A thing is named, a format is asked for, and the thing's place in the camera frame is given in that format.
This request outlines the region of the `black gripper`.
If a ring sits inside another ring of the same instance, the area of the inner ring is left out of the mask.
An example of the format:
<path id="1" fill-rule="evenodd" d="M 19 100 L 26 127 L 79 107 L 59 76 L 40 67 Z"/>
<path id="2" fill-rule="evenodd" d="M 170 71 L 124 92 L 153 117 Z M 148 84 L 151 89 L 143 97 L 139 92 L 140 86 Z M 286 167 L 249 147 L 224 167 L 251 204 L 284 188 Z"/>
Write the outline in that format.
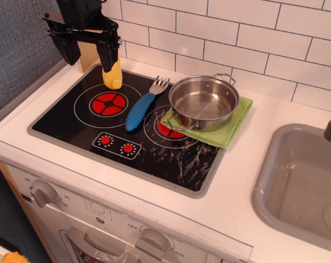
<path id="1" fill-rule="evenodd" d="M 44 13 L 56 48 L 64 61 L 74 65 L 81 56 L 77 41 L 96 44 L 104 72 L 118 61 L 119 25 L 102 14 L 104 1 L 57 1 L 58 12 Z"/>

